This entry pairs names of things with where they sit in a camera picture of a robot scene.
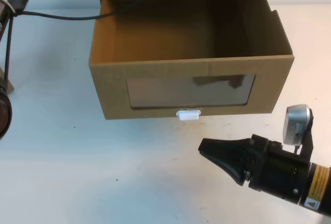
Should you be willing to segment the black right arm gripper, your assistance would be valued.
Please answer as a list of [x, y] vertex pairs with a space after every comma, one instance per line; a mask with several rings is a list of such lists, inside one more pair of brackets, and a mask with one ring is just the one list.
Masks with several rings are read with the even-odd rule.
[[257, 135], [241, 140], [204, 138], [198, 151], [236, 184], [244, 184], [247, 170], [249, 188], [298, 204], [310, 170], [312, 135], [304, 137], [299, 154], [285, 151], [280, 142]]

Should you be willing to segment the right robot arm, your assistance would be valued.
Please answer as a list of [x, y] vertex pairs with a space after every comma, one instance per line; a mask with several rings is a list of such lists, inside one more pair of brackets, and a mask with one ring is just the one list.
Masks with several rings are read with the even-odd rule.
[[204, 138], [199, 153], [236, 184], [330, 216], [330, 168], [290, 153], [282, 144], [252, 135], [241, 140]]

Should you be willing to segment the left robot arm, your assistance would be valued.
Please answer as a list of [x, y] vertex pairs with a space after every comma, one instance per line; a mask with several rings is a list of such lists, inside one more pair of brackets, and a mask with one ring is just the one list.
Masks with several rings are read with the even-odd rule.
[[20, 14], [26, 7], [29, 0], [1, 0], [1, 36], [3, 36], [8, 26], [8, 36], [6, 45], [5, 68], [1, 74], [1, 138], [7, 133], [12, 120], [12, 105], [8, 97], [12, 92], [10, 89], [9, 60], [11, 35], [14, 16]]

